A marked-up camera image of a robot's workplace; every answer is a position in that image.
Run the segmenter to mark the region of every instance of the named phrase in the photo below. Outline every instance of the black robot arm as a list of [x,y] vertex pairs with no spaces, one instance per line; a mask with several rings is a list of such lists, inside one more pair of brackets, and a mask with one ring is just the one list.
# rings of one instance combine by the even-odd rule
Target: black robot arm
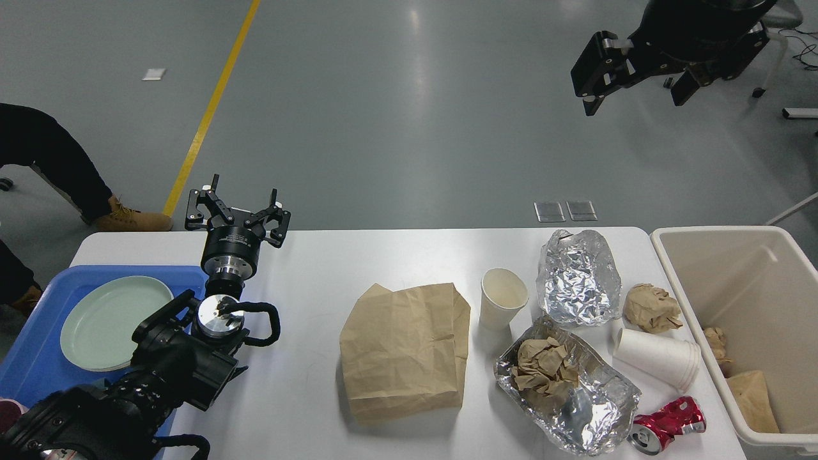
[[[190,445],[192,460],[206,460],[210,446],[199,435],[156,437],[175,408],[188,403],[207,410],[225,385],[247,370],[233,355],[242,345],[278,340],[276,307],[240,302],[244,280],[256,272],[261,241],[281,246],[290,213],[275,201],[258,213],[229,208],[211,187],[191,191],[188,229],[207,228],[202,269],[209,275],[205,298],[184,291],[139,324],[131,339],[137,349],[131,370],[113,385],[57,391],[0,432],[0,458],[40,460],[64,453],[73,460],[151,460],[162,448]],[[204,204],[207,223],[196,210]],[[270,237],[265,223],[278,222]],[[272,333],[259,339],[243,328],[245,313],[266,313]]]
[[671,87],[677,106],[716,79],[735,79],[770,41],[760,19],[775,1],[650,0],[627,39],[596,32],[571,69],[585,115],[652,76],[682,73]]

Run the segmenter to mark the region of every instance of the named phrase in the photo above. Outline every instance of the white plastic bin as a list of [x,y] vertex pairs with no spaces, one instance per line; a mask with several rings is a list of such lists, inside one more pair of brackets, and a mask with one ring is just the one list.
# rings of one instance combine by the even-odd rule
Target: white plastic bin
[[[739,437],[818,453],[818,273],[798,244],[778,227],[660,228],[651,240]],[[725,330],[733,373],[764,371],[781,434],[747,426],[702,332],[710,326]]]

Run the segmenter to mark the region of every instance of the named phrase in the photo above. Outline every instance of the aluminum foil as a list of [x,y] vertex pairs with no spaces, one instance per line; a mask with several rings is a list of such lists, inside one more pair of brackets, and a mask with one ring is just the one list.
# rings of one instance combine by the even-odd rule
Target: aluminum foil
[[[538,410],[514,388],[511,367],[520,345],[528,339],[554,337],[564,344],[572,365],[579,369],[579,386],[568,401],[549,413]],[[583,339],[539,318],[506,350],[494,366],[497,384],[527,413],[560,449],[596,456],[616,448],[627,438],[642,392],[610,367]]]
[[557,230],[540,250],[540,308],[560,324],[599,326],[622,317],[622,279],[605,237]]

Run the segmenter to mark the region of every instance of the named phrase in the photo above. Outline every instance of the plate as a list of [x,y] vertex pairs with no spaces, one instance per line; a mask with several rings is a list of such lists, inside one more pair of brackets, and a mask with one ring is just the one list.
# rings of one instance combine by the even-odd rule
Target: plate
[[83,297],[62,326],[60,347],[72,364],[108,372],[131,362],[133,331],[173,298],[156,278],[134,276],[107,282]]

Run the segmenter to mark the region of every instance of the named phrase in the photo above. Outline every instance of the crumpled brown paper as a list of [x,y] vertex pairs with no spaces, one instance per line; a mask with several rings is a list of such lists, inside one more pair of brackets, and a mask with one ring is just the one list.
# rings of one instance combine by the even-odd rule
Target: crumpled brown paper
[[340,337],[344,386],[357,422],[460,407],[470,310],[451,283],[397,292],[375,284],[366,291]]
[[643,331],[659,334],[682,326],[679,320],[681,308],[661,287],[637,284],[625,298],[625,318]]
[[704,336],[708,339],[708,345],[716,357],[718,367],[724,377],[729,377],[733,367],[733,358],[727,358],[727,336],[720,327],[705,327]]
[[727,385],[751,430],[758,433],[781,432],[770,407],[764,372],[741,372],[727,379]]
[[569,390],[579,385],[577,367],[570,365],[565,345],[554,337],[523,342],[511,375],[517,391],[541,413],[561,408]]

